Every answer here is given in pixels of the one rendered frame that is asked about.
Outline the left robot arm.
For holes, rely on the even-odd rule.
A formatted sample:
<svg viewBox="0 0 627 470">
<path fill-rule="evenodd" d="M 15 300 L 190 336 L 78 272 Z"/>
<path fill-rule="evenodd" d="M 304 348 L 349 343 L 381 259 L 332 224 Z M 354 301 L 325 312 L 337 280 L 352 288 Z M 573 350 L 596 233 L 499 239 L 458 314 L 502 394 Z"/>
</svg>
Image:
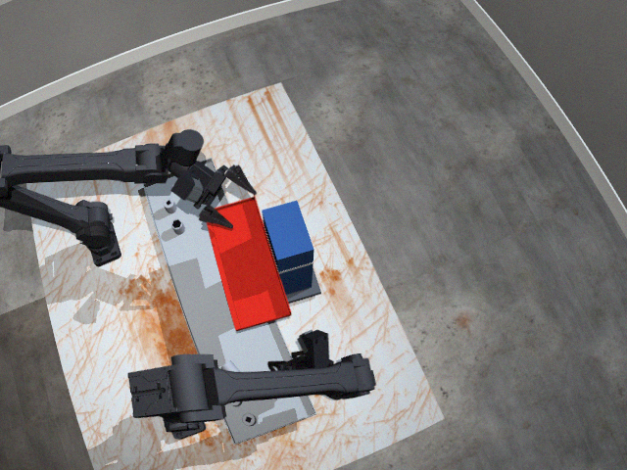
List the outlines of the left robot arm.
<svg viewBox="0 0 627 470">
<path fill-rule="evenodd" d="M 121 257 L 113 214 L 105 203 L 81 200 L 70 205 L 17 185 L 81 180 L 166 183 L 170 172 L 178 178 L 170 191 L 195 203 L 215 174 L 196 161 L 203 144 L 198 131 L 186 129 L 174 133 L 166 146 L 148 143 L 105 153 L 21 156 L 1 145 L 0 207 L 68 229 L 100 266 Z"/>
</svg>

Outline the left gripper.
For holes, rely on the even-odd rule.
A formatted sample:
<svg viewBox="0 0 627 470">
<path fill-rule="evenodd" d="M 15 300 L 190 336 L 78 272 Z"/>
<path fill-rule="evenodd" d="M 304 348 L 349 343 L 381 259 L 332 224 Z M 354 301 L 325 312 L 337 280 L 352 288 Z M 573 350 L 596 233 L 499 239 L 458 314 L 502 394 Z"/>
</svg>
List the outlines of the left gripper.
<svg viewBox="0 0 627 470">
<path fill-rule="evenodd" d="M 225 172 L 226 174 L 224 174 Z M 236 183 L 237 185 L 247 190 L 248 192 L 254 195 L 257 194 L 256 190 L 252 187 L 252 185 L 249 183 L 248 179 L 246 178 L 240 165 L 233 165 L 230 168 L 223 165 L 219 169 L 217 169 L 217 171 L 215 172 L 215 174 L 213 175 L 213 177 L 211 178 L 211 180 L 209 181 L 209 183 L 203 190 L 202 192 L 203 194 L 199 198 L 198 202 L 194 204 L 194 207 L 196 209 L 199 209 L 202 204 L 206 205 L 199 214 L 200 221 L 215 223 L 215 224 L 219 224 L 228 228 L 232 228 L 233 225 L 223 215 L 221 215 L 215 208 L 211 206 L 211 203 L 213 202 L 218 192 L 220 191 L 221 189 L 220 186 L 225 180 L 225 178 L 228 178 L 229 180 Z"/>
</svg>

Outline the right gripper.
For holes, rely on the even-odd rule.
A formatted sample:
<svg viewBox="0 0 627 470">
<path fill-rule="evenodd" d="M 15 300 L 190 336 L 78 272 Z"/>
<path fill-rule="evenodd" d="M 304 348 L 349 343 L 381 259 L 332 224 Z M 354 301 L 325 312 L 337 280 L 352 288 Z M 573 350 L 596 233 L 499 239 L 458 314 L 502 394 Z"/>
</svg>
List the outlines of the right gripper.
<svg viewBox="0 0 627 470">
<path fill-rule="evenodd" d="M 277 367 L 278 370 L 296 370 L 296 366 L 295 364 L 297 362 L 300 362 L 304 359 L 306 359 L 305 354 L 303 353 L 303 351 L 299 351 L 299 352 L 291 352 L 292 354 L 292 358 L 291 360 L 288 361 L 269 361 L 268 362 L 268 368 L 272 371 L 275 370 L 273 368 L 273 366 Z M 297 356 L 300 355 L 300 356 Z"/>
</svg>

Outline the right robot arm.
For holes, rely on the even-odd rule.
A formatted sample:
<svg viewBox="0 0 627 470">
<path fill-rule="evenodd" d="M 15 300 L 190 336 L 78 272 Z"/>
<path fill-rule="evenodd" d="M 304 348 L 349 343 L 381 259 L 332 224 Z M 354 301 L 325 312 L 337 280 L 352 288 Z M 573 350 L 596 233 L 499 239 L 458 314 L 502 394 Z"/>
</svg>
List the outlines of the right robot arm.
<svg viewBox="0 0 627 470">
<path fill-rule="evenodd" d="M 169 366 L 129 372 L 133 417 L 163 417 L 166 432 L 179 440 L 204 431 L 204 422 L 223 419 L 221 406 L 229 402 L 317 394 L 346 400 L 375 390 L 369 359 L 361 353 L 334 365 L 327 333 L 310 330 L 297 340 L 307 359 L 296 370 L 234 372 L 215 368 L 212 354 L 178 354 Z"/>
</svg>

